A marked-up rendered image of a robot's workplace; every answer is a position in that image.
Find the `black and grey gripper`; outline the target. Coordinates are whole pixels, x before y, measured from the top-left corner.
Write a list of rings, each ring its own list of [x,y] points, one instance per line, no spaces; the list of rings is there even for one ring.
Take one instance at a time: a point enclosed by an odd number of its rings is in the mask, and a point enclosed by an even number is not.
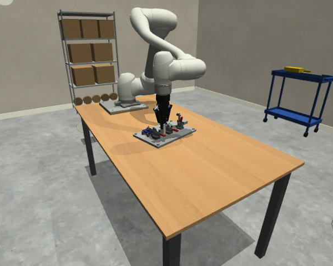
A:
[[[172,105],[169,104],[169,95],[158,95],[156,94],[157,106],[154,108],[154,112],[157,118],[157,122],[160,123],[160,133],[162,135],[166,134],[166,124],[169,121],[170,111]],[[168,102],[167,102],[168,101]]]

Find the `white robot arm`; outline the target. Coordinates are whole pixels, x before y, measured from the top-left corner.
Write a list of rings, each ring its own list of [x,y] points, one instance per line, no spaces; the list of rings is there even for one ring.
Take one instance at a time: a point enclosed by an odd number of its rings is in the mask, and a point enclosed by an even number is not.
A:
[[[147,63],[140,78],[135,78],[131,73],[120,75],[117,84],[118,101],[114,106],[127,108],[140,105],[135,99],[138,95],[169,95],[172,81],[194,80],[205,74],[206,65],[202,60],[185,54],[164,40],[177,25],[177,17],[173,12],[156,8],[133,8],[130,22],[141,38],[149,43]]]

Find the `blue rectangular plate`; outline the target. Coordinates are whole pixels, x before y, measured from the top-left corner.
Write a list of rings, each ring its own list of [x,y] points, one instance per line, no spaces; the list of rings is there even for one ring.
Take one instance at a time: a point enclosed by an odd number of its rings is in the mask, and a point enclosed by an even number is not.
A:
[[[147,129],[142,130],[144,132],[144,134],[149,134],[149,136],[151,136],[151,133],[153,133],[151,130],[147,131]]]

